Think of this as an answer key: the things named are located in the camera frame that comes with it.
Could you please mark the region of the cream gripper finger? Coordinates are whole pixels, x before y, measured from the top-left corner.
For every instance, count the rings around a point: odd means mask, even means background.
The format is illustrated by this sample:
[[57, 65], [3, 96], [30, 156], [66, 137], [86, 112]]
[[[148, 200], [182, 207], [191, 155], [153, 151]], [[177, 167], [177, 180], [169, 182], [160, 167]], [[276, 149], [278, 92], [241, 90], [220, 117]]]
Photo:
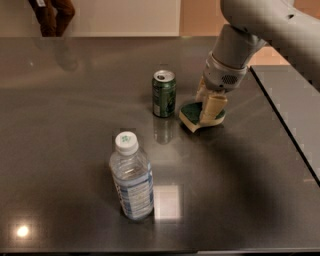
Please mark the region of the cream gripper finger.
[[218, 125], [224, 120], [219, 114], [224, 109], [228, 100], [222, 94], [208, 94], [202, 103], [199, 122], [201, 125]]
[[208, 96], [208, 90], [204, 79], [201, 78], [198, 84], [195, 101], [196, 102], [204, 102]]

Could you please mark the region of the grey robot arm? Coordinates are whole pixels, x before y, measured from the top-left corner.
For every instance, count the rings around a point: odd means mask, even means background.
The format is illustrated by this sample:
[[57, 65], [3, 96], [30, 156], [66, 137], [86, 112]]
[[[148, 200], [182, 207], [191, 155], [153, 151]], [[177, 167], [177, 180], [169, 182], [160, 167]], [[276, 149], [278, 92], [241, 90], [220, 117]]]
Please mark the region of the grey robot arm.
[[217, 121], [252, 56], [271, 45], [312, 85], [320, 84], [320, 21], [294, 7], [295, 0], [220, 0], [227, 23], [206, 60], [196, 99], [200, 123]]

